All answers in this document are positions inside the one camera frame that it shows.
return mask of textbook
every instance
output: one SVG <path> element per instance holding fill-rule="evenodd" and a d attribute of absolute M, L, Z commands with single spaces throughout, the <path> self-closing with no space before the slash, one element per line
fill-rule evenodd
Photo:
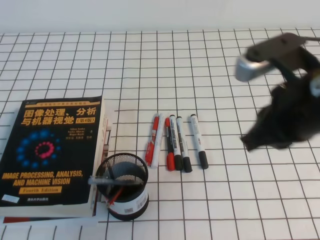
<path fill-rule="evenodd" d="M 0 216 L 92 216 L 107 123 L 102 96 L 23 101 L 0 161 Z"/>

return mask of white sticker label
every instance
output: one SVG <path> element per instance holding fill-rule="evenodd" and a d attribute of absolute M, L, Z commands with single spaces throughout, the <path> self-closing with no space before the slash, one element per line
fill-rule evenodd
<path fill-rule="evenodd" d="M 147 202 L 148 191 L 145 187 L 143 192 L 135 199 L 128 202 L 114 202 L 110 209 L 117 214 L 129 215 L 138 212 Z"/>
<path fill-rule="evenodd" d="M 17 204 L 18 202 L 19 202 L 19 197 L 17 197 L 17 196 L 10 196 L 10 195 L 7 195 L 7 194 L 5 194 L 5 195 L 3 195 L 3 197 L 2 197 L 2 201 L 7 201 L 7 202 L 10 202 L 10 203 L 15 203 L 15 204 Z"/>

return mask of red marker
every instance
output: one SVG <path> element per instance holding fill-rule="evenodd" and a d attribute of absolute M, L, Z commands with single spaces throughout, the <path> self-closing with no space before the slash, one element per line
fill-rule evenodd
<path fill-rule="evenodd" d="M 159 116 L 154 117 L 154 122 L 152 126 L 152 132 L 151 132 L 151 138 L 148 143 L 148 147 L 146 148 L 145 152 L 145 161 L 148 166 L 151 166 L 152 163 L 152 157 L 154 155 L 154 149 L 155 149 L 155 141 L 156 141 L 156 135 L 157 135 L 157 129 L 159 124 Z"/>
<path fill-rule="evenodd" d="M 174 155 L 174 147 L 172 145 L 171 139 L 171 129 L 170 129 L 170 119 L 165 119 L 165 128 L 166 128 L 166 144 L 168 148 L 168 155 L 166 156 L 166 167 L 169 171 L 176 170 L 175 165 L 175 155 Z"/>

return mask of red circular graphic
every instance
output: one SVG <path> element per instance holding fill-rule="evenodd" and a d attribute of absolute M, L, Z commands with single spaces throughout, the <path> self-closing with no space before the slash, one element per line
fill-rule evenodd
<path fill-rule="evenodd" d="M 39 153 L 39 149 L 44 146 L 48 147 L 48 150 L 46 152 Z M 53 154 L 54 151 L 55 151 L 55 146 L 49 141 L 44 141 L 42 143 L 39 143 L 34 150 L 35 155 L 37 155 L 41 159 L 46 159 L 47 157 L 50 157 L 50 155 Z"/>

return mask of black mesh pen holder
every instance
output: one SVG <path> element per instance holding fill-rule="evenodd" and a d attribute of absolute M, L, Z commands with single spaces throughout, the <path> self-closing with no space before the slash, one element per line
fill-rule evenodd
<path fill-rule="evenodd" d="M 118 181 L 135 181 L 139 185 L 97 185 L 106 198 L 112 216 L 130 221 L 141 216 L 148 207 L 149 195 L 146 189 L 148 168 L 146 163 L 131 153 L 117 153 L 105 159 L 96 171 L 97 177 Z"/>

